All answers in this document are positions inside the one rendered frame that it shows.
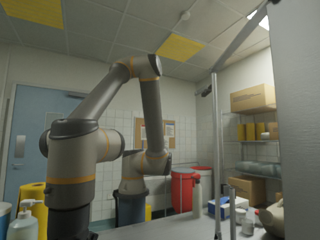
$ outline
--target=orange band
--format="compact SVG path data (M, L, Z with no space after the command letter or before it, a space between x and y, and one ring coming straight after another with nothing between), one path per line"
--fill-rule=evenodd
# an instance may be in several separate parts
M145 173L143 172L143 159L145 157L145 152L142 154L142 157L141 157L141 163L140 163L140 168L141 168L141 173L144 175Z
M78 178L50 178L47 176L46 182L48 184L67 185L67 184L82 184L90 182L96 178L96 174L89 176L79 176Z
M163 159L164 157L168 156L168 154L169 154L169 153L166 153L165 155L163 155L163 156L161 156L161 157L149 157L149 156L147 156L147 155L146 155L146 157L147 157L148 159L156 160L156 159Z
M124 64L123 62L114 62L114 63L117 63L117 64L123 64L124 66L126 66L126 67L127 67L127 69L129 70L130 78L131 78L131 71L130 71L129 67L128 67L126 64Z
M125 179L125 180L139 180L139 179L142 179L143 176L137 176L136 178L127 178L127 177L125 177L125 176L122 176L121 178L122 178L122 179Z
M156 78L139 78L139 81L156 81L159 80L160 77L156 77Z
M131 72L134 78L136 78L136 75L134 74L134 69L133 69L133 58L134 56L131 57L130 59L130 68L131 68Z
M107 156L107 153L108 153L108 150L109 150L109 139L108 139L108 136L107 134L105 133L105 131L102 129L102 128L99 128L104 134L105 134L105 140L107 140L107 149L105 150L105 155L102 157L102 159L99 161L101 162L105 156Z

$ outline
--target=door push plate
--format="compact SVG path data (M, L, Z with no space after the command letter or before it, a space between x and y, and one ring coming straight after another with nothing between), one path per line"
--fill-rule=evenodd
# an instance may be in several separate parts
M17 135L17 140L15 142L15 158L23 158L24 157L24 145L26 144L26 136L25 135Z

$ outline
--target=paper notice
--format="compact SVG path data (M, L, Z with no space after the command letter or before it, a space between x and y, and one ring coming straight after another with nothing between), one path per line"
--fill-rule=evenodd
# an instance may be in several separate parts
M166 123L166 136L174 137L174 123Z
M169 149L169 136L164 136L164 147Z
M141 140L147 139L146 126L141 125Z

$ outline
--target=beige kettle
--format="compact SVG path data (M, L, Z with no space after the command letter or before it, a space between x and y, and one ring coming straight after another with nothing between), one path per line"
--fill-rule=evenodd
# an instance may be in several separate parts
M285 215L283 209L283 198L267 209L259 210L259 220L265 230L277 237L285 238Z

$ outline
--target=robotic arm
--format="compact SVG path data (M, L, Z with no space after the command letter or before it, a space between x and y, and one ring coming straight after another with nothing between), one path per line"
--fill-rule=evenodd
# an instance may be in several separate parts
M168 175L171 154L164 148L159 92L161 63L156 55L123 58L67 119L56 120L39 141L48 158L45 204L49 208L48 240L96 239L89 233L90 202L94 198L95 164L123 154L125 141L116 130L99 128L97 120L120 87L139 78L148 149L126 151L119 194L148 194L143 175Z

